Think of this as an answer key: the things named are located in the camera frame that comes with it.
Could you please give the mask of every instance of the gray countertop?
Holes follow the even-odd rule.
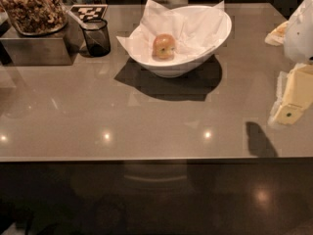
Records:
[[[312,157],[312,110],[267,125],[280,71],[293,63],[264,38],[285,19],[269,4],[227,4],[233,29],[201,67],[161,78],[116,40],[144,7],[111,5],[112,51],[72,66],[0,67],[0,161]]]

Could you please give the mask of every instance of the nuts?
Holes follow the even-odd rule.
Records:
[[[60,0],[0,0],[0,3],[21,34],[46,34],[67,23]]]

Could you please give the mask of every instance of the black cup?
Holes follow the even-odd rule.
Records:
[[[106,56],[111,51],[108,22],[104,19],[87,20],[80,26],[88,52],[93,57]]]

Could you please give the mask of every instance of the white bowl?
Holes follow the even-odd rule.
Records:
[[[188,18],[188,16],[192,15],[197,9],[205,9],[209,6],[195,5],[195,6],[186,6],[180,7],[177,9],[173,9],[174,12],[179,13]],[[177,77],[188,71],[193,70],[194,68],[200,66],[204,63],[209,57],[211,57],[214,52],[222,45],[223,42],[227,39],[231,32],[232,21],[230,17],[223,11],[222,22],[217,29],[217,33],[215,39],[217,39],[213,44],[210,44],[207,49],[198,54],[195,57],[187,58],[183,62],[177,62],[175,59],[170,61],[160,61],[160,62],[143,62],[136,55],[132,55],[129,53],[130,57],[135,60],[138,64],[140,64],[145,69],[155,73],[158,76],[162,77]],[[130,38],[138,34],[140,31],[140,27],[138,26],[130,35]]]

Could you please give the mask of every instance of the white paper liner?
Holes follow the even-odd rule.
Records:
[[[166,66],[167,61],[156,60],[153,42],[157,35],[168,33],[176,40],[176,51],[172,64],[181,64],[193,60],[218,45],[218,30],[226,14],[224,2],[214,7],[190,6],[188,17],[176,10],[169,10],[157,2],[148,0],[140,25],[130,37],[117,39],[124,49],[137,62],[149,65]]]

